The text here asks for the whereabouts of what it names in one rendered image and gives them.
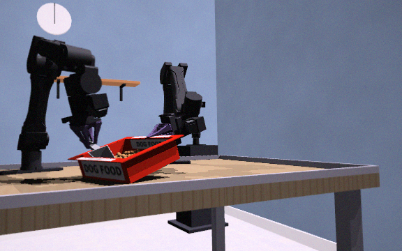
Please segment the red dog food box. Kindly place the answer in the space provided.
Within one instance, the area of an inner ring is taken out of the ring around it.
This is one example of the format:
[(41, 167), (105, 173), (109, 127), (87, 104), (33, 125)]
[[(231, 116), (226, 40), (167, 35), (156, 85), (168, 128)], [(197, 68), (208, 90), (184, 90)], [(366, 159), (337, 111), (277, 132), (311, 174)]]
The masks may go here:
[(116, 156), (118, 152), (122, 154), (125, 151), (136, 151), (137, 149), (140, 149), (139, 153), (124, 159), (92, 158), (87, 151), (68, 160), (78, 161), (84, 178), (133, 183), (180, 159), (176, 139), (183, 136), (125, 137), (106, 144), (113, 155)]

